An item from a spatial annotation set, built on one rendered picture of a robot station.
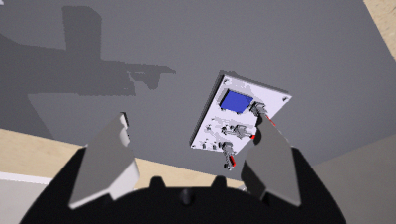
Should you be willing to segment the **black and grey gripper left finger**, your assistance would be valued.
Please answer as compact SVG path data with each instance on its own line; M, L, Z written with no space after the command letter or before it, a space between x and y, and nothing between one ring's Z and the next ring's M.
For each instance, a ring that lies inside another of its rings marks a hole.
M78 149L19 224L85 224L107 204L132 191L140 175L132 149L127 147L128 127L126 113L121 112Z

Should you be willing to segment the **white fixture plate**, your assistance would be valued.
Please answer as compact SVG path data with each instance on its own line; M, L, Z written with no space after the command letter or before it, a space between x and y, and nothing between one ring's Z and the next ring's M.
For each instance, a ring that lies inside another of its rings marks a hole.
M229 85L224 84L224 80L226 79L230 81ZM203 144L205 144L207 139L209 139L206 144L206 149L204 150L214 151L213 145L215 145L217 148L216 151L222 152L222 148L219 148L219 142L221 142L222 145L224 142L230 142L233 143L234 152L239 152L240 149L250 140L250 137L240 139L234 135L228 134L225 136L225 134L222 133L222 128L226 127L226 125L229 125L227 131L232 132L234 132L230 129L232 125L235 128L238 124L247 126L247 132L255 135L255 123L257 117L255 117L253 113L249 112L248 109L246 109L241 115L237 115L237 112L228 109L226 109L225 112L221 110L219 104L229 88L252 96L253 101L250 103L251 105L254 101L264 103L266 105L265 109L268 112L268 114L266 114L269 116L269 119L271 119L273 115L286 103L284 102L284 99L291 98L290 94L223 74L215 94L208 106L208 109L201 121L201 124L194 136L194 139L191 143L191 148L193 148L193 145L196 145L197 149L203 149ZM213 122L212 119L215 119L215 122ZM207 128L210 124L212 125L211 131L208 131ZM217 142L217 144L215 144L215 142Z

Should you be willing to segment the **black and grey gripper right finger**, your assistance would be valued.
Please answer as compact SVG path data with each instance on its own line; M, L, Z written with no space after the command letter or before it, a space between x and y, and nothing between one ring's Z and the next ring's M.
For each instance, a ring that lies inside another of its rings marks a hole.
M255 146L248 149L241 173L247 192L286 224L347 224L299 149L263 113L255 127Z

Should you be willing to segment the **blue flat plate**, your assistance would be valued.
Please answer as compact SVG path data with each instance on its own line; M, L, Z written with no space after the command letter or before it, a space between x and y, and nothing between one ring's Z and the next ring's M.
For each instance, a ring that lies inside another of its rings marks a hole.
M252 96L229 88L219 106L224 109L243 113L252 101Z

